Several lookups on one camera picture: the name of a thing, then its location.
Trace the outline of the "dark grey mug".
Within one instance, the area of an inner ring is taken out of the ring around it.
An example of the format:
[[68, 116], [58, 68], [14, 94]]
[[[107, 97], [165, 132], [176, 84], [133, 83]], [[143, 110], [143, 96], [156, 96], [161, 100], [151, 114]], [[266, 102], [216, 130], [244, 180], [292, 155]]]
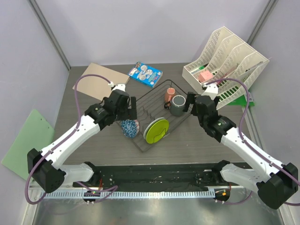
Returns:
[[180, 117], [184, 114], [186, 99], [182, 95], [175, 95], [164, 104], [164, 108], [170, 110], [171, 115]]

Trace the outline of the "pink ceramic mug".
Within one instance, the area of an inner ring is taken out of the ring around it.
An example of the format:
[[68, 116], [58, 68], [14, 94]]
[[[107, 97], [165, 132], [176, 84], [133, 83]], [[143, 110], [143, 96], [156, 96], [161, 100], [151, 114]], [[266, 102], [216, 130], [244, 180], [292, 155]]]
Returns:
[[176, 91], [174, 88], [168, 88], [165, 92], [164, 101], [165, 103], [170, 102], [171, 99], [175, 96]]

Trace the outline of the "blue patterned bowl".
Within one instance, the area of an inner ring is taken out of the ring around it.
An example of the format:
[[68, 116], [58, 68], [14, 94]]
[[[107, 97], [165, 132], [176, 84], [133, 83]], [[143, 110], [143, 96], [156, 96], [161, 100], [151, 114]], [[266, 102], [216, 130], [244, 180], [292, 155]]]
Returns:
[[134, 138], [139, 132], [140, 124], [138, 120], [123, 120], [121, 122], [123, 134], [128, 138]]

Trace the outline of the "lime green plate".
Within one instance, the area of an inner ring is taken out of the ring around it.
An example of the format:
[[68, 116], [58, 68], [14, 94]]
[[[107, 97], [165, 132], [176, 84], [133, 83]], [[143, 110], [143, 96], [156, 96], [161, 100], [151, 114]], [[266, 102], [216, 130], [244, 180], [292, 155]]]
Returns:
[[146, 133], [146, 142], [148, 144], [154, 144], [160, 141], [167, 133], [169, 129], [169, 121], [166, 119], [160, 119], [153, 123]]

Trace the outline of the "white plate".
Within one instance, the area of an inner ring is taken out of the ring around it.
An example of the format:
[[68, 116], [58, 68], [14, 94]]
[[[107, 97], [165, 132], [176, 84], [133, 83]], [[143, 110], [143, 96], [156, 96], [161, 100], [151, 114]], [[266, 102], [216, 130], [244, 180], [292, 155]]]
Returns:
[[154, 121], [152, 121], [147, 127], [146, 127], [146, 129], [145, 129], [145, 131], [144, 131], [144, 133], [143, 133], [143, 138], [146, 140], [146, 135], [147, 135], [147, 132], [148, 132], [148, 130], [150, 129], [150, 127], [153, 125], [153, 124], [155, 124], [157, 121], [160, 121], [160, 120], [163, 120], [163, 119], [165, 119], [164, 117], [160, 117], [160, 118], [157, 118], [157, 119], [155, 119]]

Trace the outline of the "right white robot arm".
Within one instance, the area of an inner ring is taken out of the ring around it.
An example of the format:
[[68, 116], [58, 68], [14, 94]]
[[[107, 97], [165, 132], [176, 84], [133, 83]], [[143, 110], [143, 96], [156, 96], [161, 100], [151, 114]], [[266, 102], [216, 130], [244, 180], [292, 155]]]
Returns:
[[211, 99], [210, 96], [189, 92], [184, 111], [192, 106], [191, 114], [198, 118], [205, 133], [237, 153], [252, 170], [241, 169], [223, 160], [211, 174], [212, 181], [217, 185], [232, 182], [243, 186], [257, 193], [265, 205], [277, 210], [298, 191], [298, 168], [268, 155], [249, 140], [234, 122], [219, 115], [216, 109], [218, 100], [219, 97]]

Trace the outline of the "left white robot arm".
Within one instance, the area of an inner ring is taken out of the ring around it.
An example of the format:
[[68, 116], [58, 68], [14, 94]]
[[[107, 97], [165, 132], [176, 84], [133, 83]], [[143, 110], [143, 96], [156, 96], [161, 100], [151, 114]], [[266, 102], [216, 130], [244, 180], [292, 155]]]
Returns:
[[80, 165], [65, 165], [66, 159], [86, 140], [115, 121], [137, 118], [136, 98], [122, 90], [114, 90], [103, 104], [91, 105], [79, 121], [56, 141], [41, 151], [32, 149], [27, 154], [28, 171], [46, 192], [57, 190], [62, 184], [85, 182], [95, 187], [100, 176], [90, 162]]

